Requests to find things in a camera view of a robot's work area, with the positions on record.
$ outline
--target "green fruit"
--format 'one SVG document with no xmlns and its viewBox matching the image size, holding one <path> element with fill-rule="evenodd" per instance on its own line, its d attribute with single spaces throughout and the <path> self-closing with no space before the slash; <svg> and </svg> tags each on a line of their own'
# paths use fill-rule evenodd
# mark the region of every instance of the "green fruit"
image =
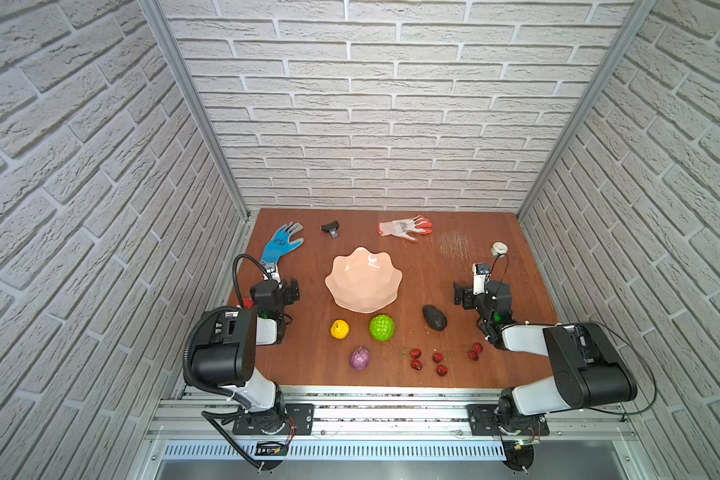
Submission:
<svg viewBox="0 0 720 480">
<path fill-rule="evenodd" d="M 369 326 L 371 336 L 380 342 L 386 342 L 394 335 L 394 321 L 390 316 L 377 315 Z"/>
</svg>

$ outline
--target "white and orange glove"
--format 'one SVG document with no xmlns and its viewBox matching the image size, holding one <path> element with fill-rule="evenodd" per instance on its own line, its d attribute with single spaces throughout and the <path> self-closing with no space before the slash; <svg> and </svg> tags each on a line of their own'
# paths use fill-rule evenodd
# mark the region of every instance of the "white and orange glove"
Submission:
<svg viewBox="0 0 720 480">
<path fill-rule="evenodd" d="M 378 234 L 381 236 L 395 235 L 405 238 L 411 242 L 418 242 L 417 238 L 408 235 L 408 232 L 427 235 L 432 233 L 432 222 L 429 218 L 419 215 L 415 218 L 404 218 L 403 220 L 393 220 L 391 222 L 382 222 L 378 225 Z"/>
</svg>

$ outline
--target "scalloped bowl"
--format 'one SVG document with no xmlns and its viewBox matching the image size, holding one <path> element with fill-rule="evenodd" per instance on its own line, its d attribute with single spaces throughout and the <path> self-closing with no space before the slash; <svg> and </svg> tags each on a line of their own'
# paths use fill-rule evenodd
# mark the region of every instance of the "scalloped bowl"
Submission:
<svg viewBox="0 0 720 480">
<path fill-rule="evenodd" d="M 326 286 L 336 305 L 353 312 L 371 313 L 398 298 L 403 273 L 394 268 L 389 254 L 372 254 L 359 246 L 349 256 L 333 259 Z"/>
</svg>

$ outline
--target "black clip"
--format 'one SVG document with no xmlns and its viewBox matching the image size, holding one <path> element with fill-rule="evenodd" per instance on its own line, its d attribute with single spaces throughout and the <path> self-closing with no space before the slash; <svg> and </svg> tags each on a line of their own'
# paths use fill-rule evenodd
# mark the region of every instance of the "black clip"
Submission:
<svg viewBox="0 0 720 480">
<path fill-rule="evenodd" d="M 334 220 L 330 224 L 321 226 L 320 230 L 330 234 L 331 238 L 336 238 L 338 236 L 338 220 Z"/>
</svg>

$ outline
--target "purple onion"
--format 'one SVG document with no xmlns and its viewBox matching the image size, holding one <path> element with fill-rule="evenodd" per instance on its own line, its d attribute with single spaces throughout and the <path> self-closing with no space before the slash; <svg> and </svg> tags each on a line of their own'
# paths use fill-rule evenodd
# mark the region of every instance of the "purple onion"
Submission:
<svg viewBox="0 0 720 480">
<path fill-rule="evenodd" d="M 355 370 L 363 370 L 371 362 L 371 353 L 364 347 L 359 346 L 349 356 L 349 365 Z"/>
</svg>

